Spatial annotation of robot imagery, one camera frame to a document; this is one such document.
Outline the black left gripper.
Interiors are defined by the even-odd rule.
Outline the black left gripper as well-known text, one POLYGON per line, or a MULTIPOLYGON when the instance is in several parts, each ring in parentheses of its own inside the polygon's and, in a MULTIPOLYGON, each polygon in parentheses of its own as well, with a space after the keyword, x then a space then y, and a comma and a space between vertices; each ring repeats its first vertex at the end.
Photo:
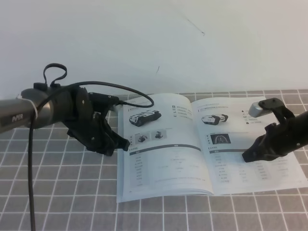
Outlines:
POLYGON ((91 152, 112 156, 115 149, 128 151, 130 146, 130 142, 114 132, 99 113, 94 113, 91 119, 66 120, 64 125, 68 128, 67 134, 91 152))

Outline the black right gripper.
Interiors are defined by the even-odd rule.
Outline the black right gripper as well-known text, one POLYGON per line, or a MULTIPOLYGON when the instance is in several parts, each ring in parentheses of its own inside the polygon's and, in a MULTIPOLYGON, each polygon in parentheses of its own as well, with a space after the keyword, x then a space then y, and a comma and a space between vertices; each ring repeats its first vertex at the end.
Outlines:
POLYGON ((265 127, 266 133, 258 137, 250 148, 243 152, 246 163, 260 160, 275 160, 292 152, 288 133, 280 125, 272 123, 265 127))

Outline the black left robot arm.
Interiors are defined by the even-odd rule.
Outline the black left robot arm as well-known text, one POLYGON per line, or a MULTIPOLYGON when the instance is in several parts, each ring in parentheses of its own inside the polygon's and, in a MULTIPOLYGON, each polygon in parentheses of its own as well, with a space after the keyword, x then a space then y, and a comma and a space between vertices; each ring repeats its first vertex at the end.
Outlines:
POLYGON ((15 99, 2 100, 0 131, 29 127, 31 118, 34 118, 34 129, 61 122, 68 128, 68 136, 89 151, 111 156, 116 149, 128 150, 129 141, 114 132, 106 120, 108 111, 119 105, 118 97, 88 93, 85 88, 77 87, 52 97, 39 109, 54 92, 56 88, 26 89, 15 99))

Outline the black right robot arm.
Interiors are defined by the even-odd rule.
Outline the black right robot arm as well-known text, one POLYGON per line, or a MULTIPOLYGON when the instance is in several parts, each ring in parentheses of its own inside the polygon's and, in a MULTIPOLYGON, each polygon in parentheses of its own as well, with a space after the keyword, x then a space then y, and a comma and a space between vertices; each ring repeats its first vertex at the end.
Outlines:
POLYGON ((265 127, 266 133, 259 136, 242 157, 245 162, 273 161, 308 144, 308 113, 295 116, 286 107, 272 110, 279 123, 265 127))

